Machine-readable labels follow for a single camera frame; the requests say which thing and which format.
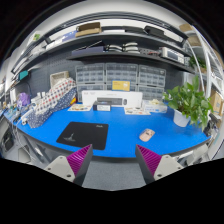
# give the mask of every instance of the white box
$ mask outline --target white box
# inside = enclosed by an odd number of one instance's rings
[[[142,101],[142,109],[145,112],[154,112],[154,113],[166,113],[167,112],[167,106],[160,102],[160,104],[152,104],[151,100],[143,100]]]
[[[95,101],[111,100],[112,107],[141,107],[141,92],[83,90],[82,102],[84,105],[92,105]]]

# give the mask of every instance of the metal shelf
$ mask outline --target metal shelf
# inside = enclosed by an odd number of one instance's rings
[[[24,62],[23,65],[21,65],[16,71],[14,71],[15,68],[13,68],[14,74],[18,74],[22,69],[25,69],[28,67],[28,65],[35,59],[39,58],[40,56],[44,54],[51,54],[55,51],[61,50],[66,47],[74,46],[74,48],[79,48],[83,46],[88,46],[90,44],[93,44],[97,41],[102,40],[105,45],[107,44],[118,44],[121,45],[125,42],[138,42],[139,47],[143,48],[150,48],[154,46],[155,48],[159,47],[168,47],[172,50],[175,50],[181,54],[183,54],[186,57],[190,57],[191,55],[184,51],[183,48],[180,48],[174,44],[169,43],[168,41],[149,36],[149,35],[141,35],[141,34],[135,34],[135,33],[114,33],[114,32],[106,32],[106,33],[100,33],[100,34],[91,34],[83,37],[77,37],[71,40],[68,40],[66,42],[62,42],[58,45],[55,45],[52,48],[49,48],[45,50],[44,52],[40,53],[37,56],[34,56],[31,60],[28,60],[27,62]]]
[[[193,69],[186,67],[184,65],[181,65],[177,62],[172,62],[170,60],[166,60],[163,58],[160,58],[158,56],[150,56],[150,55],[144,55],[144,54],[135,54],[135,53],[125,53],[125,52],[102,52],[102,53],[92,53],[92,54],[83,54],[78,56],[71,56],[66,58],[66,60],[88,60],[88,59],[96,59],[96,58],[135,58],[136,60],[153,60],[155,62],[160,63],[160,65],[168,65],[172,66],[180,71],[189,72],[189,73],[195,73]]]

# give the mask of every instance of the blue table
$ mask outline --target blue table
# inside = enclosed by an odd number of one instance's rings
[[[173,122],[173,115],[174,111],[170,108],[165,114],[151,113],[150,116],[125,115],[124,108],[116,107],[112,107],[111,112],[93,109],[87,112],[73,112],[66,108],[53,113],[39,128],[31,129],[28,124],[23,126],[21,122],[18,128],[39,141],[75,152],[79,148],[56,142],[70,122],[108,124],[106,148],[93,150],[93,155],[103,157],[134,158],[136,144],[160,155],[174,155],[182,150],[191,150],[192,147],[209,140],[210,137],[206,137],[200,128],[190,125],[185,128],[177,126]],[[143,142],[139,139],[139,134],[146,128],[154,130],[155,135],[148,142]]]

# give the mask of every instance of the storage bin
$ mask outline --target storage bin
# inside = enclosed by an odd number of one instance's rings
[[[165,79],[165,69],[139,65],[138,84],[164,87]]]
[[[58,72],[55,74],[50,75],[50,83],[51,83],[51,88],[56,85],[61,79],[63,78],[68,78],[69,77],[69,72],[68,71],[63,71],[63,72]]]
[[[77,85],[78,102],[82,102],[82,91],[83,90],[105,90],[105,84],[79,84]]]
[[[76,66],[76,83],[105,82],[104,64]]]
[[[138,86],[138,92],[143,93],[143,100],[162,100],[164,88],[149,87],[149,86]]]
[[[106,63],[106,82],[112,80],[131,81],[137,84],[138,65],[125,63]]]

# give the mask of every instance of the cable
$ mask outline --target cable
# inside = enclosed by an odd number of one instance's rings
[[[26,148],[22,145],[22,143],[21,143],[21,141],[20,141],[19,133],[18,133],[18,124],[19,124],[21,121],[22,121],[22,119],[20,119],[20,120],[17,122],[17,124],[16,124],[16,132],[17,132],[17,137],[18,137],[19,143],[20,143],[20,145],[22,146],[22,148],[24,149],[24,151],[30,156],[30,159],[35,161],[36,159],[30,155],[30,153],[26,150]]]

